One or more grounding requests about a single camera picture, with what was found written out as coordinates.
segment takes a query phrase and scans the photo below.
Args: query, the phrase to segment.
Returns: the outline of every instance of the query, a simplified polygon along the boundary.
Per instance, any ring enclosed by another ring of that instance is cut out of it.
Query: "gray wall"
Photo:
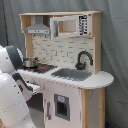
[[[128,0],[4,0],[4,6],[9,44],[24,55],[19,13],[102,10],[102,70],[115,77],[106,88],[106,121],[113,128],[128,128]],[[3,28],[0,44],[6,44],[4,37]]]
[[[0,0],[0,45],[2,46],[7,45],[4,11],[3,11],[3,4],[1,0]]]

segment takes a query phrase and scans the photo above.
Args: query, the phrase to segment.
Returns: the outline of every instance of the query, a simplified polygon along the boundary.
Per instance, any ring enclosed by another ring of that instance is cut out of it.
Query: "toy kitchen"
[[[101,71],[101,12],[20,14],[26,57],[38,66],[19,70],[43,94],[45,128],[104,128],[105,87],[114,78]]]

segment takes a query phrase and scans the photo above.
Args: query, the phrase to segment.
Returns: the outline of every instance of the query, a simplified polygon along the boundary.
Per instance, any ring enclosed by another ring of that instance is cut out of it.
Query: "sink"
[[[53,77],[60,77],[63,79],[73,81],[83,81],[92,75],[91,72],[81,71],[76,69],[62,68],[51,74]]]

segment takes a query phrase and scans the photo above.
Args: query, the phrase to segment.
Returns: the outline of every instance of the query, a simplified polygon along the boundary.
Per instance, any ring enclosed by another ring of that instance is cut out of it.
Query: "countertop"
[[[100,71],[96,75],[91,75],[84,81],[72,81],[72,80],[67,80],[67,79],[63,79],[63,78],[53,77],[51,75],[53,72],[55,72],[61,68],[62,67],[57,67],[57,68],[55,68],[49,72],[46,72],[44,74],[38,74],[38,73],[28,72],[28,71],[24,71],[24,70],[18,70],[18,72],[28,74],[31,76],[35,76],[35,77],[38,77],[38,78],[41,78],[44,80],[56,81],[58,83],[64,83],[64,84],[68,84],[71,86],[75,86],[78,88],[84,88],[84,89],[103,88],[103,87],[109,86],[114,81],[114,77],[111,74],[104,72],[104,71]]]

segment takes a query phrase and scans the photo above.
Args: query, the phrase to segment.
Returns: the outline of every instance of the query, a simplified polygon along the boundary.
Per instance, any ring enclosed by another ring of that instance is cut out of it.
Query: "gray floor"
[[[36,125],[36,128],[45,128],[44,127],[44,114],[43,112],[40,112],[38,110],[30,109],[30,114],[32,117],[32,120],[34,122],[34,124]]]

